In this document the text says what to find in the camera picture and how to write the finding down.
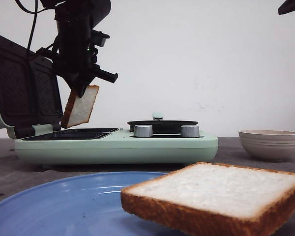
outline open lid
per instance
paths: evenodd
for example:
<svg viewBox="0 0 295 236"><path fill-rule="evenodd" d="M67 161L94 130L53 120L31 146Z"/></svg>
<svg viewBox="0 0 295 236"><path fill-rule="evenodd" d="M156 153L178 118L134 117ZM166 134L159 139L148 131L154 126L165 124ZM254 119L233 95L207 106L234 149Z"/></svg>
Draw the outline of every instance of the open lid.
<svg viewBox="0 0 295 236"><path fill-rule="evenodd" d="M0 120L16 138L35 135L33 125L60 130L62 118L52 62L41 56L28 62L26 55L26 48L0 36Z"/></svg>

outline silver knob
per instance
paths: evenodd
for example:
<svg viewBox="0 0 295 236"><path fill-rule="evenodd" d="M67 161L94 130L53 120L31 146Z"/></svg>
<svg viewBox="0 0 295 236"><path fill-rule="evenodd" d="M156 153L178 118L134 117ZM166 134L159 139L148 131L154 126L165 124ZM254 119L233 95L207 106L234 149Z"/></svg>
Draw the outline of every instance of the silver knob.
<svg viewBox="0 0 295 236"><path fill-rule="evenodd" d="M145 137L152 137L153 136L153 128L150 124L145 125L135 125L134 126L134 136L145 138Z"/></svg>
<svg viewBox="0 0 295 236"><path fill-rule="evenodd" d="M183 138L200 137L199 127L197 125L182 125L180 135Z"/></svg>

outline black pan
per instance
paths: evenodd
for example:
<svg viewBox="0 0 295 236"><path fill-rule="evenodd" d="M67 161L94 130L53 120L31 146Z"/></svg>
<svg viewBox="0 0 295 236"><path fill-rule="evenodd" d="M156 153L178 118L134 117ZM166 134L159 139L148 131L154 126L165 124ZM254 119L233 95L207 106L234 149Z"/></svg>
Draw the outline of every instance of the black pan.
<svg viewBox="0 0 295 236"><path fill-rule="evenodd" d="M134 132L135 125L149 124L153 126L153 134L180 134L182 125L196 125L196 121L187 120L139 120L129 121L130 131Z"/></svg>

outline bread crust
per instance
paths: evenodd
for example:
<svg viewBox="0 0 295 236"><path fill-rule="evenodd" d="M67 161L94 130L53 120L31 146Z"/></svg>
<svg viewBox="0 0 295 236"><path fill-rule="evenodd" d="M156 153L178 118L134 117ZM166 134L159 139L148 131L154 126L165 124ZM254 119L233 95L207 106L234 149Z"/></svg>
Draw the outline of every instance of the bread crust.
<svg viewBox="0 0 295 236"><path fill-rule="evenodd" d="M99 86L97 86L97 85L89 85L88 88L93 88L93 89L99 90ZM92 114L93 107L91 108L91 110L89 112L89 116L88 116L87 119L82 120L79 123L71 124L70 126L68 126L68 123L69 123L69 120L70 120L70 116L71 116L71 113L72 113L72 109L74 107L74 103L75 103L75 100L77 98L78 98L77 92L72 89L71 92L70 92L70 95L69 95L67 104L65 106L62 119L61 119L61 124L60 125L61 125L62 128L67 129L67 128L70 128L72 126L78 125L78 124L83 124L83 123L88 123L89 122L89 118L90 118L90 115Z"/></svg>
<svg viewBox="0 0 295 236"><path fill-rule="evenodd" d="M295 173L292 172L227 164L198 162L194 165L198 164L221 165L225 167L234 166L238 168L295 175ZM169 175L185 170L185 168L171 172ZM149 181L157 181L165 176L167 175ZM161 201L144 196L135 196L129 192L132 188L140 186L143 183L138 183L122 189L120 196L123 209L142 219L155 221L164 226L181 230L184 233L193 236L269 236L284 224L295 212L295 186L285 192L280 199L267 205L256 215L256 217L238 218L178 205L169 201Z"/></svg>

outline blue plate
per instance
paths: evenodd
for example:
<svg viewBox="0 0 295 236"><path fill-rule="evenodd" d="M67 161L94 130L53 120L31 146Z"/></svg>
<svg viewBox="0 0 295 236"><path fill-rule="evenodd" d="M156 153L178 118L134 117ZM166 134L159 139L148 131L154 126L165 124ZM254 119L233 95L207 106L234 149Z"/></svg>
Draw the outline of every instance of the blue plate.
<svg viewBox="0 0 295 236"><path fill-rule="evenodd" d="M0 236L184 236L121 208L122 188L162 174L93 174L30 188L0 202Z"/></svg>

